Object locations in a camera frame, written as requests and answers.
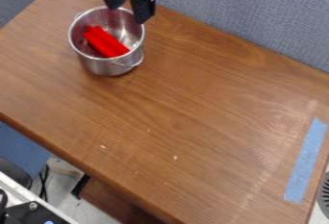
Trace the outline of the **metal pot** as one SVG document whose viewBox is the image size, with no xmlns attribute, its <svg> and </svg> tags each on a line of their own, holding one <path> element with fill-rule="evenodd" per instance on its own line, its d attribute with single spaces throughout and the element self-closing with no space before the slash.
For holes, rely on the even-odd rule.
<svg viewBox="0 0 329 224">
<path fill-rule="evenodd" d="M 115 58 L 105 58 L 83 38 L 88 26 L 100 26 L 130 49 Z M 144 59 L 144 25 L 135 20 L 134 13 L 118 8 L 109 10 L 99 6 L 80 12 L 68 29 L 68 41 L 81 62 L 81 66 L 99 76 L 118 76 L 131 71 Z"/>
</svg>

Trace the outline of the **red block object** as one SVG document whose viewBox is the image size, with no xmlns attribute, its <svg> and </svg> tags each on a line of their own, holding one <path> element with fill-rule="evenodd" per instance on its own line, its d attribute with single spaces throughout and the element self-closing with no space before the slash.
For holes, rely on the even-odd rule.
<svg viewBox="0 0 329 224">
<path fill-rule="evenodd" d="M 115 58 L 130 52 L 123 43 L 100 26 L 88 26 L 81 36 L 105 58 Z"/>
</svg>

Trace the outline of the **grey round vent object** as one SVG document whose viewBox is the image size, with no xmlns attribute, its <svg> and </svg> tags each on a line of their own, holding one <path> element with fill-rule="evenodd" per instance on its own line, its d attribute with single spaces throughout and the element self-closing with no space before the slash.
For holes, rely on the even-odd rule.
<svg viewBox="0 0 329 224">
<path fill-rule="evenodd" d="M 325 217 L 329 219 L 329 172 L 325 173 L 322 178 L 317 194 L 317 203 Z"/>
</svg>

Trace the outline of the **black chair base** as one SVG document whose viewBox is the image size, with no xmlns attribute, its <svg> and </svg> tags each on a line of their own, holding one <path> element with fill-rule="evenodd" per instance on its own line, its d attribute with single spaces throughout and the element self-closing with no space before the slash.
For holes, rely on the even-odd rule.
<svg viewBox="0 0 329 224">
<path fill-rule="evenodd" d="M 23 187 L 29 189 L 32 187 L 32 178 L 27 172 L 16 166 L 11 161 L 0 157 L 0 172 L 2 172 L 12 180 L 15 180 Z"/>
</svg>

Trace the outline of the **blue tape strip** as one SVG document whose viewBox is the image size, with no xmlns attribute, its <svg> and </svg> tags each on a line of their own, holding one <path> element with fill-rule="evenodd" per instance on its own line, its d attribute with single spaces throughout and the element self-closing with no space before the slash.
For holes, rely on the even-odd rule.
<svg viewBox="0 0 329 224">
<path fill-rule="evenodd" d="M 327 129 L 329 125 L 315 118 L 303 139 L 303 144 L 283 193 L 283 200 L 286 202 L 293 202 L 297 205 L 301 205 L 303 201 Z"/>
</svg>

